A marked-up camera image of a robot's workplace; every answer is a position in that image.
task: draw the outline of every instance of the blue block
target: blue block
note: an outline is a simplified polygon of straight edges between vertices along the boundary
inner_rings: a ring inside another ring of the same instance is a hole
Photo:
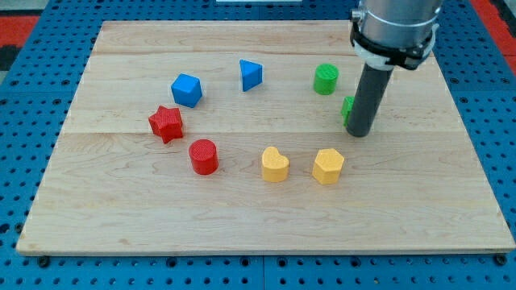
[[[201,81],[181,73],[171,86],[174,101],[183,106],[194,108],[202,97]]]
[[[261,84],[263,66],[247,60],[240,60],[240,72],[242,73],[242,90],[249,89]]]

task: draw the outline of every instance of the yellow heart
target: yellow heart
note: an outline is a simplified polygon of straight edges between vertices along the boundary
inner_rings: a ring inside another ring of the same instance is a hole
[[[265,181],[280,182],[289,175],[289,159],[276,147],[267,147],[261,156],[261,175]]]

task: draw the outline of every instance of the wooden surface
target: wooden surface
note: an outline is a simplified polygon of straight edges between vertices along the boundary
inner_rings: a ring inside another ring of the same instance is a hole
[[[341,255],[501,252],[506,222],[432,57],[396,69],[371,134],[344,133],[340,107],[363,61],[349,23],[106,22],[21,234],[24,255]],[[264,65],[240,92],[239,59]],[[340,70],[331,96],[318,64]],[[181,107],[185,137],[164,145],[148,116],[173,106],[179,73],[204,97]],[[190,169],[211,139],[219,167]],[[268,146],[289,158],[261,178]],[[339,183],[312,176],[319,149],[346,157]]]

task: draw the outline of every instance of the red block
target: red block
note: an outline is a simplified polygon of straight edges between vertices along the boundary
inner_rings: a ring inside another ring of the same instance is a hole
[[[208,175],[217,170],[217,147],[207,139],[200,139],[192,143],[188,150],[192,160],[193,170],[201,175]]]
[[[172,139],[183,138],[183,120],[179,108],[167,109],[160,106],[158,111],[148,118],[148,122],[151,124],[152,133],[160,136],[165,144]]]

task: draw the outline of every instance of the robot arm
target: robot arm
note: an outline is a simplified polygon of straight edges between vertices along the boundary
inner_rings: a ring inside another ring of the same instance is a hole
[[[365,60],[347,132],[369,133],[394,67],[416,69],[435,44],[443,0],[363,0],[352,10],[351,42]]]

